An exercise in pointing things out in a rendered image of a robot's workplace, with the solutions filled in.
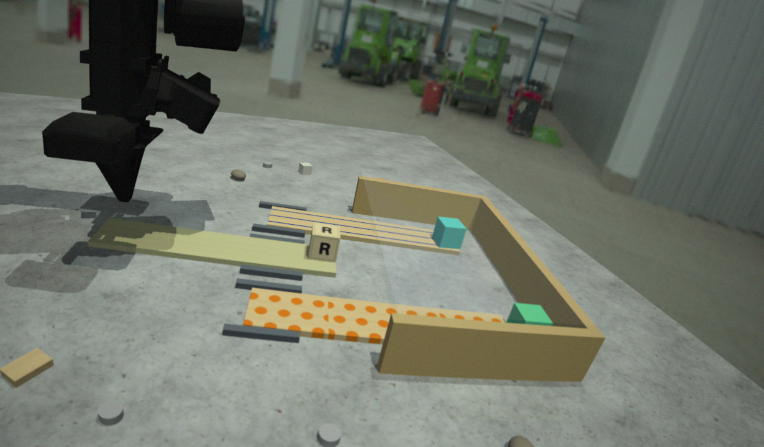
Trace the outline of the tan striped flat strip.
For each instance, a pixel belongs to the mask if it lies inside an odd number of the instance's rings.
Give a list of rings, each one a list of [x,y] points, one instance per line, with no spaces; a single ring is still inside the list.
[[[311,235],[313,222],[340,226],[341,240],[375,244],[369,220],[272,206],[266,225],[303,230]]]

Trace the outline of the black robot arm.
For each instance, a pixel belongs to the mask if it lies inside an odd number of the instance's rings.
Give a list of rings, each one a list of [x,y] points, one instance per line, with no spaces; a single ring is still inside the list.
[[[100,42],[156,43],[158,0],[89,0],[89,38]],[[243,0],[165,0],[164,33],[175,35],[177,46],[236,52],[241,44],[245,15]],[[168,69],[169,56],[151,68],[142,98],[141,114],[161,112],[204,133],[220,99],[211,94],[205,74],[183,74]],[[146,111],[148,110],[148,112]]]

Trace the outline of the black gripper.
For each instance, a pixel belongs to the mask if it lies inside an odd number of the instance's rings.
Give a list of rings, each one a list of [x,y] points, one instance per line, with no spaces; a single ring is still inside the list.
[[[81,109],[70,112],[42,131],[44,155],[96,163],[121,202],[133,196],[146,146],[163,129],[150,127],[140,101],[161,53],[156,44],[100,42],[89,38],[80,63],[89,63],[89,96]]]

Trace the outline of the orange polka-dotted flat strip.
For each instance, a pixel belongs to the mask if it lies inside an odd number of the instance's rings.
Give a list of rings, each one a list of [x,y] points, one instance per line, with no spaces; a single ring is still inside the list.
[[[252,287],[244,326],[299,331],[300,336],[384,343],[389,303]]]

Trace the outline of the tan rectangular block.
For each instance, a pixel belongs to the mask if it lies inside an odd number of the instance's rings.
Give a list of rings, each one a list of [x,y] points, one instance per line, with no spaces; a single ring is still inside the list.
[[[51,367],[53,367],[53,359],[36,348],[19,359],[8,363],[0,371],[2,378],[17,388]]]

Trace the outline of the pale yellow strip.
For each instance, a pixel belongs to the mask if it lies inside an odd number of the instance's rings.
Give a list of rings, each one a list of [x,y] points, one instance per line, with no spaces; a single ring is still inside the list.
[[[336,276],[333,261],[310,260],[310,245],[131,220],[107,220],[90,238],[88,246],[231,266],[303,271],[303,274],[329,278]]]

